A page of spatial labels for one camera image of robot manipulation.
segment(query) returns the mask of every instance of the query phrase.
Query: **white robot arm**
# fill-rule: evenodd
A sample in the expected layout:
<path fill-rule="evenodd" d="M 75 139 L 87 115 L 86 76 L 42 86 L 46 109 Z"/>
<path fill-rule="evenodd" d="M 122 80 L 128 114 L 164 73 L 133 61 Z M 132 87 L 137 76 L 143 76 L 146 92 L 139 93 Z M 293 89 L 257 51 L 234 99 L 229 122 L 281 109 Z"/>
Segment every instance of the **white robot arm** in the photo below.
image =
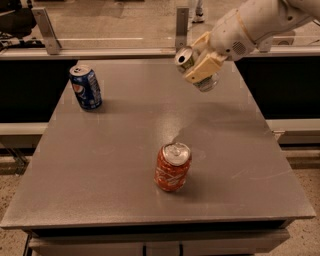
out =
<path fill-rule="evenodd" d="M 318 0 L 248 0 L 218 20 L 192 48 L 195 65 L 185 79 L 196 83 L 216 73 L 224 60 L 239 60 L 273 35 L 320 19 Z"/>

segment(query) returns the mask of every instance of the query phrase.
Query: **speckled floor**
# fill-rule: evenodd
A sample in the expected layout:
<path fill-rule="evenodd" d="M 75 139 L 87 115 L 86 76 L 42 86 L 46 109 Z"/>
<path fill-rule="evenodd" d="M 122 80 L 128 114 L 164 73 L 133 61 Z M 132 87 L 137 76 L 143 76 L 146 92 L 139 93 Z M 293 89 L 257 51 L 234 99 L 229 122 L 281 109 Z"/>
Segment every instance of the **speckled floor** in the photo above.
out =
<path fill-rule="evenodd" d="M 193 24 L 188 40 L 211 30 L 218 18 L 244 0 L 204 0 L 203 24 Z M 67 0 L 35 1 L 46 6 L 63 47 L 173 47 L 175 8 L 191 6 L 192 0 Z M 314 23 L 296 30 L 294 44 L 308 45 L 320 38 Z M 33 34 L 40 38 L 37 27 Z M 295 221 L 289 226 L 291 239 L 267 254 L 271 256 L 320 255 L 320 149 L 308 153 L 284 150 L 318 217 Z M 13 173 L 15 163 L 0 157 L 0 220 L 22 177 Z M 26 235 L 20 231 L 0 230 L 0 256 L 22 256 Z"/>

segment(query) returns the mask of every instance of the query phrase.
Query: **metal table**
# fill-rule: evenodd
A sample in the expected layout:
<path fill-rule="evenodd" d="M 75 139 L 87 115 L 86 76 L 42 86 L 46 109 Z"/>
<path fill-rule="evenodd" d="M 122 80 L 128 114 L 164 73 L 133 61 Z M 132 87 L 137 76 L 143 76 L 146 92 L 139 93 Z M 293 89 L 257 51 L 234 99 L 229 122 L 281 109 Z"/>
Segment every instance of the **metal table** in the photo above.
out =
<path fill-rule="evenodd" d="M 81 110 L 67 85 L 1 223 L 31 233 L 35 252 L 268 252 L 292 221 L 315 216 L 234 63 L 209 93 L 183 81 L 172 59 L 84 63 L 103 105 Z M 172 141 L 193 154 L 177 193 L 153 182 Z"/>

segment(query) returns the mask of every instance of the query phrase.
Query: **pepsi can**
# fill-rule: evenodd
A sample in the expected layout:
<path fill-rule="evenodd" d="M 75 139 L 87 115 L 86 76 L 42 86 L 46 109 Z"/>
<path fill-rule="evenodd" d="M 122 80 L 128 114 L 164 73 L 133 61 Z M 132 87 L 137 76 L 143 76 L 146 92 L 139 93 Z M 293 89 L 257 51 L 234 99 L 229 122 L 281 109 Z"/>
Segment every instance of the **pepsi can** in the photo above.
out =
<path fill-rule="evenodd" d="M 69 77 L 80 107 L 89 110 L 102 104 L 100 87 L 92 68 L 87 65 L 74 66 Z"/>

